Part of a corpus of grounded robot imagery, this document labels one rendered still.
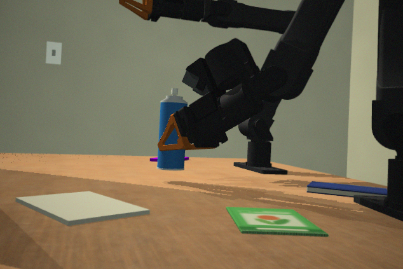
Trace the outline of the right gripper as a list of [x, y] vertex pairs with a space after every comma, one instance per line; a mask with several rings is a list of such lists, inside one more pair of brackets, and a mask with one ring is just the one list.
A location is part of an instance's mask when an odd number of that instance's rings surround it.
[[[172, 3], [165, 0], [142, 0], [142, 4], [134, 0], [119, 0], [120, 5], [126, 7], [130, 11], [134, 12], [136, 15], [140, 16], [144, 20], [150, 20], [152, 22], [157, 22], [160, 17], [177, 18], [182, 17], [183, 11], [180, 10], [184, 7], [180, 3]], [[131, 5], [129, 5], [129, 4]], [[145, 5], [146, 4], [146, 5]], [[165, 5], [164, 13], [163, 6]], [[134, 8], [134, 7], [136, 8]], [[153, 7], [153, 10], [152, 10]], [[138, 9], [142, 10], [138, 10]], [[163, 14], [162, 14], [163, 13]]]

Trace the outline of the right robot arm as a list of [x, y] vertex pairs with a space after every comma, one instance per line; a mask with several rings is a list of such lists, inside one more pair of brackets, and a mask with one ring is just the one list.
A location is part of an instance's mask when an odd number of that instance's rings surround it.
[[[283, 34], [288, 28], [296, 11], [272, 10], [249, 6], [235, 0], [165, 0], [183, 4], [182, 20], [207, 22], [212, 27], [227, 29], [248, 28]], [[260, 113], [238, 124], [238, 129], [247, 139], [247, 162], [234, 162], [234, 166], [260, 174], [283, 174], [287, 170], [272, 167], [270, 132], [281, 99], [272, 103], [263, 100]]]

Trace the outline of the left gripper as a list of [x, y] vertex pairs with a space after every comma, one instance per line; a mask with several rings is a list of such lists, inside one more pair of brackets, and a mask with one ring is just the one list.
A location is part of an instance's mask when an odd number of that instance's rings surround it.
[[[214, 149], [219, 146], [220, 142], [223, 144], [228, 141], [226, 131], [237, 125], [228, 121], [226, 117], [222, 117], [223, 111], [220, 106], [220, 98], [217, 98], [218, 110], [198, 123], [195, 123], [191, 110], [187, 106], [171, 114], [167, 127], [158, 143], [159, 150]], [[165, 145], [165, 141], [174, 129], [176, 129], [178, 135], [177, 144]]]

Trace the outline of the blue cylinder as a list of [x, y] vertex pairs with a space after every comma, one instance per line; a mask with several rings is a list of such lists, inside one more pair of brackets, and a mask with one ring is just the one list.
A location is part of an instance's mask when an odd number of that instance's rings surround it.
[[[188, 103], [183, 100], [183, 97], [176, 96], [178, 94], [178, 88], [172, 88], [173, 96], [166, 96], [166, 99], [161, 100], [160, 104], [160, 127], [159, 127], [159, 139], [160, 141], [170, 115], [178, 111], [184, 106], [188, 106]], [[165, 141], [165, 145], [177, 144], [178, 135], [176, 129], [172, 131], [168, 139]], [[184, 170], [184, 158], [185, 149], [160, 151], [158, 148], [158, 163], [157, 169], [160, 170]]]

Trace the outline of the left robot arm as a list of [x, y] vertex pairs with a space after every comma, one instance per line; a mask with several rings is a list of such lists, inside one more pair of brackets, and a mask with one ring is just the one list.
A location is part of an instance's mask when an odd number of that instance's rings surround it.
[[[195, 123], [218, 110], [219, 97], [222, 117], [238, 125], [263, 110], [262, 100], [274, 103], [299, 96], [344, 1], [301, 0], [261, 70], [237, 38], [189, 65], [182, 82], [202, 95], [189, 105]], [[354, 195], [353, 202], [403, 221], [403, 0], [379, 0], [372, 133], [397, 153], [388, 159], [387, 197]]]

